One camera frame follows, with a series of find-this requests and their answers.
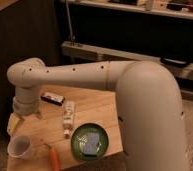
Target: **carrot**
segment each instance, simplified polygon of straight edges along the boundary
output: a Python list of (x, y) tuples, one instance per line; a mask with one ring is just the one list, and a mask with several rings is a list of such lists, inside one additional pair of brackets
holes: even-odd
[(60, 161), (59, 161), (59, 156), (57, 154), (56, 149), (48, 144), (45, 144), (45, 145), (47, 145), (50, 148), (49, 157), (50, 157), (51, 165), (53, 167), (53, 171), (60, 171), (61, 170)]

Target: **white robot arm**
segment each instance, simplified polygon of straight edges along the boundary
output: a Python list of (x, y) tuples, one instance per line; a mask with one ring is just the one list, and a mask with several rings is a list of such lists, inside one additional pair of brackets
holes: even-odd
[(38, 110), (39, 86), (62, 84), (116, 92), (128, 171), (189, 171), (182, 99), (164, 67), (153, 62), (98, 62), (46, 67), (37, 58), (12, 65), (14, 112)]

